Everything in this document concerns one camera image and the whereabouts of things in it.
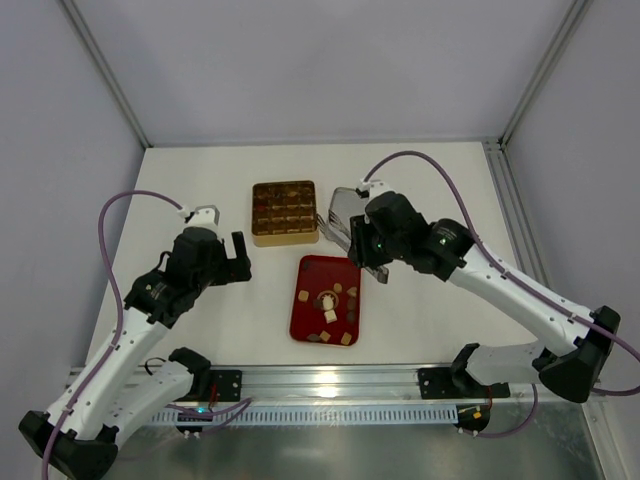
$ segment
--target white tabletop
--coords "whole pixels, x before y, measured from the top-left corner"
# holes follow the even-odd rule
[[[390,265],[388,285],[363,272],[360,338],[348,348],[298,343],[289,320],[298,263],[307,254],[344,256],[322,238],[314,245],[257,248],[251,239],[251,187],[280,180],[313,180],[319,212],[326,215],[333,190],[355,187],[384,156],[421,150],[441,162],[465,199],[484,241],[507,261],[513,251],[480,143],[290,145],[160,148],[147,150],[136,188],[164,193],[190,207],[216,204],[220,233],[245,232],[253,279],[210,288],[183,315],[149,356],[168,356],[187,346],[226,365],[302,365],[450,362],[470,342],[525,343],[533,336],[483,300],[410,267]],[[405,194],[427,221],[462,221],[446,184],[417,158],[401,158],[378,175]],[[171,250],[183,223],[164,202],[137,197],[114,261],[126,295],[136,277]],[[89,350],[92,355],[115,322],[107,289]]]

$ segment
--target food item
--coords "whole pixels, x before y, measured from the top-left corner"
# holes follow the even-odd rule
[[[327,310],[324,312],[324,318],[327,320],[327,323],[333,323],[338,321],[338,317],[336,316],[335,310]]]
[[[351,342],[351,334],[344,332],[344,335],[342,335],[342,339],[340,340],[340,343],[343,345],[349,345],[349,343]]]
[[[331,295],[325,295],[324,297],[322,297],[322,308],[324,308],[325,311],[329,311],[329,310],[333,310],[333,298],[331,297]]]

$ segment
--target white wall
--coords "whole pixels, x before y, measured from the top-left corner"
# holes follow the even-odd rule
[[[76,0],[155,144],[499,135],[571,0]]]
[[[142,149],[56,2],[1,3],[0,65],[0,465],[23,479],[36,456],[18,423],[82,363],[105,285],[97,216]]]
[[[640,347],[640,3],[596,1],[509,152],[556,286]],[[640,382],[619,349],[605,384]],[[640,399],[613,400],[637,461]]]

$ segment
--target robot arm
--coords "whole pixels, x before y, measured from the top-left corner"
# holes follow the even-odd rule
[[[55,439],[51,465],[72,479],[101,478],[135,430],[168,403],[202,397],[210,387],[211,363],[186,348],[174,351],[161,369],[122,392],[135,368],[209,286],[248,281],[251,262],[241,232],[232,234],[236,258],[227,258],[218,238],[219,212],[199,207],[186,219],[164,271],[139,277],[124,300],[122,334],[108,360],[82,390]],[[19,429],[33,450],[43,452],[71,396],[111,348],[110,336],[86,368],[45,412],[28,412]]]
[[[405,196],[384,182],[365,182],[359,193],[368,203],[365,215],[351,219],[349,258],[357,266],[375,268],[401,260],[419,273],[435,275],[482,297],[538,338],[539,342],[529,345],[465,346],[451,371],[463,393],[478,384],[539,381],[567,400],[587,400],[611,351],[611,341],[573,318],[591,319],[615,333],[620,322],[616,312],[608,307],[591,311],[567,301],[478,245],[467,227],[455,220],[427,223]],[[508,273],[496,270],[485,252]],[[559,313],[511,277],[562,304],[571,315]]]

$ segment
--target purple cable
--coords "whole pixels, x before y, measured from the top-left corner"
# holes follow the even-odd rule
[[[474,435],[474,432],[472,432],[471,430],[467,430],[465,428],[462,429],[462,431],[464,433],[466,433],[467,435],[471,435],[474,437],[479,437],[479,438],[504,438],[504,437],[508,437],[510,435],[515,435],[516,433],[521,432],[522,430],[524,430],[525,428],[527,428],[529,426],[529,424],[533,421],[533,417],[536,416],[536,413],[538,412],[538,388],[535,386],[535,384],[531,384],[531,389],[533,390],[533,405],[531,406],[531,411],[529,412],[529,415],[527,415],[527,418],[525,418],[524,422],[522,422],[520,425],[518,425],[517,427],[512,428],[511,430],[507,430],[506,432],[500,432],[500,433],[476,433]]]
[[[621,339],[617,335],[609,332],[608,330],[605,330],[601,326],[595,325],[594,323],[590,322],[589,320],[587,320],[585,318],[582,318],[582,317],[577,316],[577,315],[574,316],[573,313],[569,309],[563,307],[562,305],[554,302],[550,298],[547,298],[545,295],[543,295],[540,292],[536,291],[534,288],[532,288],[529,285],[527,285],[525,282],[520,280],[518,277],[516,277],[515,275],[511,274],[510,272],[508,272],[500,264],[500,262],[496,261],[496,259],[493,258],[493,256],[485,248],[484,244],[482,243],[482,240],[480,240],[480,236],[478,235],[478,232],[476,231],[475,227],[473,226],[473,222],[471,221],[471,216],[469,215],[469,211],[467,210],[467,207],[465,206],[464,201],[462,200],[462,196],[460,195],[460,192],[458,191],[458,189],[456,188],[455,184],[453,183],[453,180],[451,180],[451,177],[447,174],[447,172],[444,170],[444,168],[442,168],[442,166],[440,166],[440,164],[438,162],[436,162],[433,158],[431,158],[429,155],[426,155],[426,154],[424,154],[422,152],[416,152],[414,150],[405,150],[405,151],[402,151],[402,152],[394,153],[394,154],[389,155],[388,157],[382,159],[378,164],[376,164],[369,171],[367,176],[364,178],[364,181],[365,182],[368,181],[373,176],[373,174],[375,174],[386,163],[390,162],[394,158],[402,157],[402,156],[405,156],[405,155],[416,156],[416,157],[419,157],[419,158],[427,161],[429,164],[431,164],[431,166],[433,166],[438,171],[438,173],[440,173],[442,178],[444,178],[444,181],[447,182],[447,185],[449,186],[449,189],[451,190],[451,193],[453,193],[453,196],[455,197],[456,202],[458,203],[458,207],[460,207],[460,211],[462,212],[462,216],[464,217],[464,221],[467,223],[467,228],[471,232],[471,236],[473,237],[473,240],[475,241],[476,245],[478,245],[478,248],[480,249],[480,252],[482,252],[482,255],[484,255],[484,257],[487,259],[487,261],[498,272],[500,272],[501,275],[504,275],[506,278],[508,278],[513,283],[515,283],[520,288],[522,288],[525,292],[530,294],[532,297],[540,300],[542,303],[544,303],[548,307],[553,308],[554,310],[560,312],[561,314],[563,314],[567,318],[570,318],[571,320],[573,320],[575,322],[578,322],[580,325],[585,326],[587,328],[590,328],[591,330],[596,331],[597,333],[599,333],[603,337],[606,337],[609,340],[611,340],[612,342],[617,343],[623,349],[625,349],[627,352],[629,352],[636,360],[638,360],[638,362],[640,362],[640,352],[638,352],[635,348],[633,348],[631,345],[629,345],[626,341],[624,341],[623,339]],[[593,388],[593,389],[591,389],[591,391],[594,392],[594,393],[600,394],[600,395],[610,395],[612,397],[628,397],[628,396],[637,395],[638,393],[640,393],[640,385],[638,385],[635,388],[631,388],[631,389],[628,389],[628,390],[620,390],[620,391],[605,390],[605,389],[602,389],[602,388]]]
[[[212,417],[214,415],[221,415],[223,412],[224,413],[228,413],[230,410],[233,410],[235,408],[237,408],[238,406],[242,405],[242,407],[240,408],[240,410],[238,410],[236,413],[234,413],[233,415],[231,415],[231,417],[227,418],[224,422],[222,422],[220,425],[215,425],[211,428],[209,428],[208,430],[204,430],[201,434],[200,437],[204,437],[205,435],[211,435],[213,433],[219,432],[220,430],[222,430],[223,428],[225,428],[226,426],[228,426],[231,422],[233,422],[236,418],[238,418],[240,415],[242,415],[242,413],[249,408],[249,405],[251,404],[251,399],[250,398],[245,398],[244,400],[238,402],[237,404],[235,404],[233,407],[229,407],[226,408],[225,410],[218,410],[216,412],[213,412],[213,414],[209,413],[209,417]],[[175,407],[175,405],[169,405],[169,408],[173,408]],[[137,460],[142,460],[146,457],[148,457],[149,455],[157,452],[158,450],[160,450],[161,448],[164,448],[168,445],[171,445],[173,443],[177,443],[180,440],[183,440],[184,437],[171,437],[168,438],[162,442],[160,442],[159,444],[157,444],[156,446],[150,448],[149,450],[147,450],[144,453],[141,453],[139,455],[134,455],[132,457],[123,457],[123,456],[119,456],[118,460],[122,461],[122,462],[134,462]]]
[[[111,197],[102,207],[100,211],[100,216],[98,218],[98,241],[100,242],[100,255],[102,256],[102,263],[104,265],[105,270],[107,271],[107,279],[109,281],[109,285],[111,286],[111,290],[113,290],[113,296],[116,301],[116,309],[117,309],[117,321],[116,321],[116,332],[113,335],[113,340],[111,342],[111,346],[105,350],[100,357],[100,360],[96,363],[96,365],[91,369],[89,374],[85,377],[85,379],[78,385],[76,391],[71,395],[69,401],[65,405],[65,410],[63,410],[58,422],[53,427],[53,431],[49,436],[49,440],[47,441],[47,445],[44,449],[44,453],[42,454],[42,480],[49,480],[49,460],[51,459],[51,452],[53,450],[53,446],[55,444],[55,439],[58,437],[58,433],[60,433],[60,429],[64,424],[65,420],[69,416],[69,413],[72,411],[73,406],[78,401],[78,398],[82,394],[87,385],[91,383],[91,380],[97,375],[102,366],[106,363],[106,361],[111,356],[111,353],[114,350],[114,345],[118,344],[120,340],[120,336],[122,335],[122,326],[124,323],[124,307],[122,306],[122,297],[120,295],[120,290],[118,289],[118,284],[116,283],[116,278],[113,274],[113,269],[111,268],[111,260],[109,259],[109,255],[107,253],[107,246],[104,239],[104,217],[107,214],[107,210],[109,207],[116,202],[117,200],[124,197],[131,197],[133,195],[146,195],[149,197],[159,198],[160,200],[164,200],[165,202],[170,203],[176,209],[182,210],[182,206],[176,202],[175,200],[166,197],[160,193],[150,192],[148,190],[130,190],[128,192],[122,192],[117,195]]]

